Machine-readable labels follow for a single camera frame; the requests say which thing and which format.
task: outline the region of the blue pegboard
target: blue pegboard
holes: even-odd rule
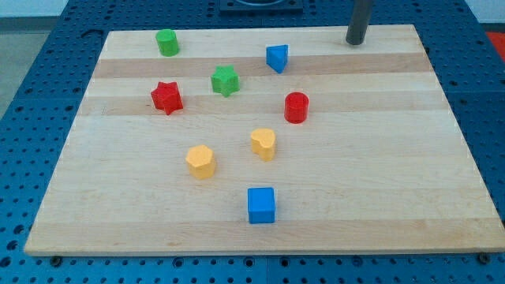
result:
[[[352,4],[304,0],[303,13],[220,15],[217,0],[69,0],[0,121],[0,284],[504,283],[505,253],[63,258],[57,267],[58,259],[23,253],[109,31],[346,25]],[[505,219],[504,66],[468,6],[463,0],[376,0],[371,23],[415,25]]]

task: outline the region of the star-shaped block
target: star-shaped block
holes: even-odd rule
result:
[[[232,92],[240,90],[238,74],[232,65],[215,67],[211,82],[212,91],[223,94],[225,98],[229,97]]]
[[[151,92],[151,97],[155,108],[165,110],[166,115],[183,108],[177,82],[158,82],[158,87]]]
[[[267,47],[267,65],[277,73],[282,73],[287,64],[287,44]]]

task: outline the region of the blue cube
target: blue cube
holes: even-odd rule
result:
[[[282,46],[267,47],[267,65],[277,73],[282,73],[287,64],[287,44]]]
[[[275,222],[275,196],[273,188],[252,188],[247,190],[247,211],[249,223]]]

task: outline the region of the green star block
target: green star block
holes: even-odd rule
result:
[[[179,52],[177,36],[171,29],[164,29],[156,33],[159,53],[163,56],[174,56]]]
[[[240,90],[238,74],[232,65],[215,67],[211,82],[212,91],[223,94],[225,98],[229,97],[232,92]]]

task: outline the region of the yellow block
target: yellow block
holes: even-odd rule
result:
[[[186,163],[189,172],[195,178],[204,179],[214,175],[216,165],[214,152],[205,145],[190,148],[186,156]]]
[[[256,129],[251,132],[251,150],[265,161],[271,161],[275,155],[275,132],[272,129]]]

